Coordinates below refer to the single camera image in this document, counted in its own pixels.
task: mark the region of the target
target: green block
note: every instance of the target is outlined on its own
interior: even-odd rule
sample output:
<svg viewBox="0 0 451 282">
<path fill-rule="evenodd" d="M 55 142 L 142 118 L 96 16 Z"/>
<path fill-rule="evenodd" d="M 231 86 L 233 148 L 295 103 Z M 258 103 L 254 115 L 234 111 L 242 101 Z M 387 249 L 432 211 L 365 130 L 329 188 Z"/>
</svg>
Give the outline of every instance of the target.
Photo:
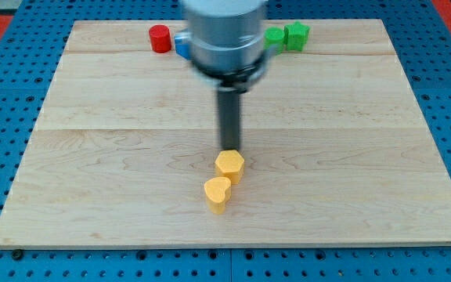
<svg viewBox="0 0 451 282">
<path fill-rule="evenodd" d="M 264 49 L 277 45 L 277 54 L 284 49 L 285 32 L 279 27 L 270 27 L 264 33 Z"/>
<path fill-rule="evenodd" d="M 302 51 L 305 43 L 308 41 L 310 27 L 296 21 L 293 24 L 285 26 L 285 42 L 287 43 L 287 50 Z"/>
</svg>

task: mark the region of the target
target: wooden board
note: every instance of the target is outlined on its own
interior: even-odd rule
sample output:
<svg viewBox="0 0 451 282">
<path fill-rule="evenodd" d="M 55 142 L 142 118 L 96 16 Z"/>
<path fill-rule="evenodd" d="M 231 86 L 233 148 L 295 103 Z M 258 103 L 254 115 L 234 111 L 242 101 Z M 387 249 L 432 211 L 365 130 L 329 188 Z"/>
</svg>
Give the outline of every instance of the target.
<svg viewBox="0 0 451 282">
<path fill-rule="evenodd" d="M 150 51 L 154 22 L 76 22 L 0 248 L 451 245 L 451 181 L 382 22 L 304 22 L 305 51 L 277 56 L 243 96 L 245 175 L 223 215 L 203 191 L 214 90 Z"/>
</svg>

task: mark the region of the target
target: yellow block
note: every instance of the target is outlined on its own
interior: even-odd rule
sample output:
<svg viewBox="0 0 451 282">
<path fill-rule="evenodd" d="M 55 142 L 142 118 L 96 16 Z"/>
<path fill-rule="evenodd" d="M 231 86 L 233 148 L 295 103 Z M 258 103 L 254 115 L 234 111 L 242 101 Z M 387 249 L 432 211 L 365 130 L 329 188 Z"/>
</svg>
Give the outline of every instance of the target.
<svg viewBox="0 0 451 282">
<path fill-rule="evenodd" d="M 215 160 L 215 175 L 231 179 L 232 184 L 240 182 L 244 173 L 244 159 L 236 150 L 223 150 Z"/>
<path fill-rule="evenodd" d="M 204 183 L 204 193 L 210 211 L 216 215 L 226 210 L 226 202 L 231 198 L 231 180 L 227 177 L 215 177 Z"/>
</svg>

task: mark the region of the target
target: wood grain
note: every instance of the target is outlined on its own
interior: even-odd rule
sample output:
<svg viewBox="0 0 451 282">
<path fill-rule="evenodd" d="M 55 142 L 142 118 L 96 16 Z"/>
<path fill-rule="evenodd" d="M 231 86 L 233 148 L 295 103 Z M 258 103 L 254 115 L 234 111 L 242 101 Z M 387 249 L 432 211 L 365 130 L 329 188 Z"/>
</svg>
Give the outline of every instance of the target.
<svg viewBox="0 0 451 282">
<path fill-rule="evenodd" d="M 243 97 L 245 172 L 222 215 L 203 192 L 219 152 L 211 87 L 150 51 L 152 22 L 77 22 L 0 248 L 451 245 L 451 181 L 382 22 L 304 22 L 305 51 Z"/>
</svg>

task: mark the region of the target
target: blue pegboard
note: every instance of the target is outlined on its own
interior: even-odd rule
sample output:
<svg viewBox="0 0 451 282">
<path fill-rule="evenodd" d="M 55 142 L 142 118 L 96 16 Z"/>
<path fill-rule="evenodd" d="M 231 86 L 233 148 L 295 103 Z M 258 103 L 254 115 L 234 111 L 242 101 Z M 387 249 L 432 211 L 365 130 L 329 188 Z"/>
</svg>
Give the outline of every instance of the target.
<svg viewBox="0 0 451 282">
<path fill-rule="evenodd" d="M 451 36 L 424 0 L 271 0 L 270 19 L 384 21 L 451 177 Z M 24 0 L 0 42 L 0 212 L 75 20 L 181 19 L 176 0 Z M 451 280 L 451 248 L 0 251 L 0 280 Z"/>
</svg>

